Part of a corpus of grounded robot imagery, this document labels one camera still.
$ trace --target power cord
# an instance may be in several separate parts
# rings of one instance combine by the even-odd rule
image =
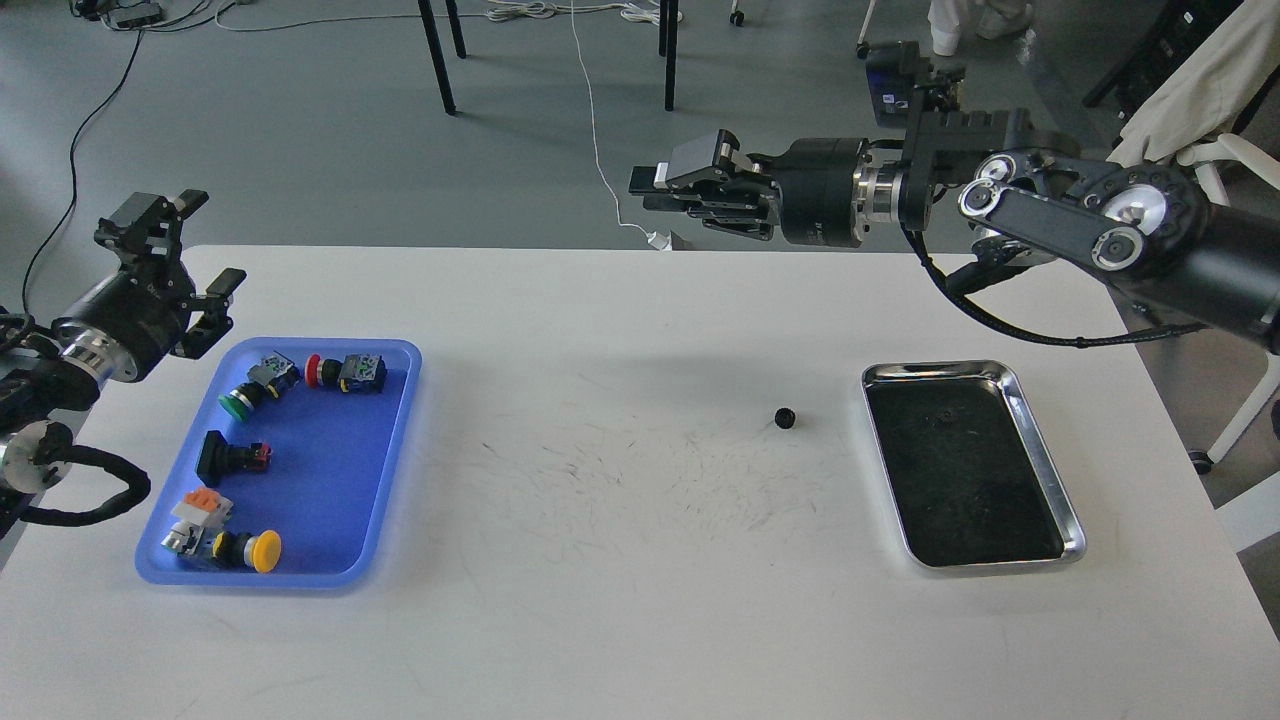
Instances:
[[[40,258],[40,254],[44,252],[46,247],[49,247],[49,243],[52,242],[54,237],[58,234],[58,231],[61,229],[63,224],[67,223],[67,218],[69,218],[72,211],[76,210],[76,201],[79,200],[79,178],[76,173],[76,146],[79,143],[81,136],[83,135],[84,128],[88,127],[88,123],[95,117],[97,117],[97,114],[101,113],[102,109],[111,102],[111,100],[115,100],[115,96],[120,94],[120,88],[124,87],[124,81],[129,79],[129,70],[133,69],[133,60],[136,60],[138,56],[138,47],[142,45],[143,32],[145,31],[138,31],[138,36],[133,41],[133,53],[129,54],[129,61],[124,65],[124,73],[120,74],[120,82],[115,83],[115,87],[111,90],[111,94],[106,96],[106,100],[102,100],[102,102],[100,102],[97,108],[93,108],[93,111],[90,113],[83,122],[81,122],[79,127],[76,128],[76,135],[72,136],[72,145],[67,152],[68,160],[70,161],[72,165],[72,200],[70,202],[67,204],[67,210],[63,211],[63,217],[58,219],[58,224],[54,225],[54,229],[49,231],[49,237],[46,237],[45,241],[40,243],[40,247],[37,247],[36,252],[32,254],[31,261],[27,263],[27,272],[23,273],[22,275],[22,311],[26,314],[31,314],[28,292],[31,283],[31,272],[36,266],[36,260]]]
[[[596,172],[600,173],[600,182],[604,183],[605,190],[608,190],[609,195],[613,196],[613,211],[614,211],[614,214],[617,217],[618,227],[620,228],[635,228],[635,229],[645,233],[645,237],[649,241],[649,245],[652,245],[654,247],[658,247],[660,245],[660,240],[659,238],[663,237],[663,236],[660,236],[660,233],[649,232],[645,228],[643,228],[643,227],[640,227],[640,225],[637,225],[635,223],[623,223],[622,222],[622,202],[618,200],[618,193],[613,190],[613,186],[609,184],[609,178],[605,177],[605,174],[604,174],[604,167],[600,165],[600,141],[599,141],[599,137],[596,135],[596,128],[595,128],[595,91],[591,90],[591,76],[586,72],[586,61],[582,59],[582,40],[577,36],[577,19],[576,18],[577,18],[577,13],[575,12],[575,8],[573,8],[573,0],[570,0],[570,5],[568,5],[568,24],[573,29],[573,45],[577,46],[577,64],[579,64],[579,67],[582,68],[582,79],[586,81],[586,101],[588,101],[588,104],[591,108],[591,150],[595,152],[595,169],[596,169]],[[666,238],[666,241],[667,241],[667,245],[669,246],[671,238]]]

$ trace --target metal tray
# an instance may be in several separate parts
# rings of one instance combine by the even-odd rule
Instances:
[[[873,365],[863,392],[908,552],[936,570],[1069,562],[1084,532],[1012,370]]]

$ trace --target chair leg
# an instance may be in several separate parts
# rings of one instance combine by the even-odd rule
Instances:
[[[667,56],[667,6],[671,0],[658,3],[658,56]]]
[[[435,82],[440,86],[440,102],[449,115],[458,113],[453,105],[453,88],[449,87],[449,70],[444,67],[444,51],[440,49],[440,33],[435,29],[435,14],[431,10],[431,0],[417,0],[417,8],[422,13],[422,29],[426,31],[426,46],[431,51],[431,65],[435,67]]]
[[[453,51],[458,58],[467,56],[467,44],[462,41],[462,23],[458,20],[458,1],[444,0],[444,9],[449,13],[449,29],[453,32]]]
[[[1230,452],[1231,447],[1240,439],[1240,436],[1244,434],[1244,430],[1258,416],[1258,413],[1271,400],[1271,396],[1275,395],[1276,388],[1280,388],[1280,356],[1267,355],[1267,372],[1258,380],[1257,387],[1253,388],[1249,397],[1240,405],[1231,421],[1222,429],[1222,434],[1208,448],[1211,461],[1221,462],[1226,457],[1226,454]]]
[[[676,33],[680,28],[680,0],[667,1],[667,96],[663,106],[676,108]]]

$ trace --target table surface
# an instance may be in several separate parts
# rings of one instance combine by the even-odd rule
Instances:
[[[248,270],[236,329],[113,383],[79,442],[160,480],[234,342],[408,340],[425,382],[374,566],[342,592],[159,587],[132,566],[150,500],[28,528],[0,573],[6,719],[1280,712],[1280,643],[1132,347],[996,336],[905,255],[186,259],[197,284]],[[979,299],[1037,329],[1123,329],[1064,263]],[[950,578],[906,559],[858,380],[969,359],[1018,373],[1079,562]],[[110,492],[78,469],[49,503]]]

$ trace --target power adapter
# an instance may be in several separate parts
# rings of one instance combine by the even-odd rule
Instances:
[[[115,27],[133,29],[156,24],[164,19],[164,9],[155,3],[140,3],[128,8],[118,8],[108,15]]]

